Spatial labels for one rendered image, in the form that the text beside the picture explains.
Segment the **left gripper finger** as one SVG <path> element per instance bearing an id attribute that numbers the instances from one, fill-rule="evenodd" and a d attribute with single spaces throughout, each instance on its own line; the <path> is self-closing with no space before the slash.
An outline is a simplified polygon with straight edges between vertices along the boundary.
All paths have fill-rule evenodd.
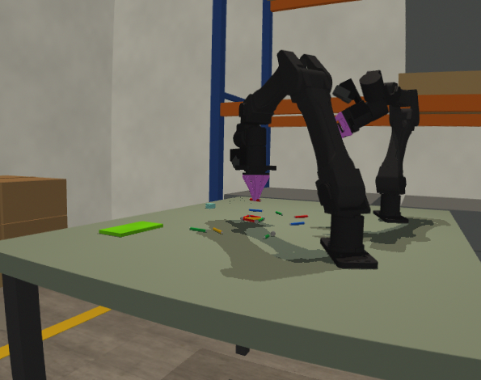
<path id="1" fill-rule="evenodd" d="M 262 175 L 243 175 L 243 179 L 250 191 L 252 200 L 256 201 L 259 193 L 259 186 L 260 186 L 260 181 L 261 181 Z M 254 186 L 255 186 L 255 193 L 253 191 L 253 187 L 251 184 L 251 180 L 254 180 Z"/>
<path id="2" fill-rule="evenodd" d="M 262 175 L 257 199 L 260 198 L 261 192 L 263 191 L 265 184 L 268 182 L 268 179 L 269 179 L 269 175 Z M 251 184 L 253 187 L 253 191 L 255 193 L 254 180 L 251 181 Z"/>

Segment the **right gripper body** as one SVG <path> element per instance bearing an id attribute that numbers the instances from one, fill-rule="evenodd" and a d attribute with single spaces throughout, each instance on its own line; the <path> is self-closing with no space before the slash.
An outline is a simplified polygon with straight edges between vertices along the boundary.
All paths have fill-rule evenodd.
<path id="1" fill-rule="evenodd" d="M 362 115 L 362 116 L 357 117 L 355 120 L 354 120 L 354 118 L 352 116 L 352 113 L 350 112 L 349 109 L 343 110 L 342 113 L 343 113 L 344 118 L 347 121 L 348 126 L 350 127 L 350 130 L 351 130 L 352 133 L 355 133 L 355 132 L 359 131 L 358 127 L 361 128 L 361 127 L 369 124 L 369 122 L 373 121 L 373 117 L 369 116 L 370 111 L 367 112 L 366 114 Z M 342 128 L 340 126 L 340 123 L 337 123 L 337 125 L 339 126 L 341 133 L 343 133 L 344 131 L 342 130 Z"/>

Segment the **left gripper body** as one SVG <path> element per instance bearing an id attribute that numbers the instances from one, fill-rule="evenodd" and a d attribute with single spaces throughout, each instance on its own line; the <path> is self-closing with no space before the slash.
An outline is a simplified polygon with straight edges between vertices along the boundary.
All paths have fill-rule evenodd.
<path id="1" fill-rule="evenodd" d="M 247 165 L 235 166 L 235 170 L 244 170 L 243 175 L 269 175 L 267 170 L 276 171 L 276 166 L 266 166 L 266 146 L 247 147 Z"/>

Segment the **green flat rectangular slab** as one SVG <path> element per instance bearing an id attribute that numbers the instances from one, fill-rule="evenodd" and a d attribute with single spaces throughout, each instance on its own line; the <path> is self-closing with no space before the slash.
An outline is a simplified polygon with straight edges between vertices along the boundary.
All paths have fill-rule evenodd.
<path id="1" fill-rule="evenodd" d="M 163 224 L 153 222 L 134 222 L 122 226 L 114 226 L 107 229 L 99 230 L 100 234 L 108 234 L 118 237 L 124 237 L 131 234 L 141 233 L 147 230 L 154 230 L 163 227 Z"/>

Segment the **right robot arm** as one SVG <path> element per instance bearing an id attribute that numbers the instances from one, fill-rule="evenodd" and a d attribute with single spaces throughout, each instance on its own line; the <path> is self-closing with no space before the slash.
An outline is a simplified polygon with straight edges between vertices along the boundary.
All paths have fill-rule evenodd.
<path id="1" fill-rule="evenodd" d="M 383 83 L 381 78 L 380 70 L 367 71 L 360 78 L 366 102 L 361 99 L 351 78 L 337 85 L 332 94 L 345 103 L 354 99 L 356 104 L 349 107 L 354 119 L 369 111 L 373 121 L 389 113 L 392 127 L 390 144 L 375 180 L 377 193 L 381 194 L 381 205 L 380 210 L 374 210 L 373 214 L 384 222 L 408 223 L 409 219 L 400 213 L 401 195 L 405 194 L 407 185 L 406 177 L 403 177 L 403 158 L 408 138 L 420 122 L 418 93 L 416 89 L 403 90 L 396 82 Z"/>

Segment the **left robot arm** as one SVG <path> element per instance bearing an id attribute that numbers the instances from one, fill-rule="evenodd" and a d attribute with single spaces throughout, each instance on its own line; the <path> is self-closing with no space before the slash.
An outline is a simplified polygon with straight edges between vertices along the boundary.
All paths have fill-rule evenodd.
<path id="1" fill-rule="evenodd" d="M 320 243 L 338 268 L 378 268 L 363 244 L 361 214 L 370 213 L 370 207 L 360 169 L 346 151 L 332 110 L 332 77 L 313 55 L 298 59 L 294 52 L 280 50 L 277 59 L 279 66 L 272 77 L 239 105 L 242 123 L 233 136 L 239 149 L 230 149 L 230 161 L 234 168 L 247 165 L 246 146 L 266 146 L 266 128 L 260 125 L 271 124 L 277 105 L 291 95 L 314 147 L 320 204 L 324 213 L 331 214 L 330 238 L 320 238 Z"/>

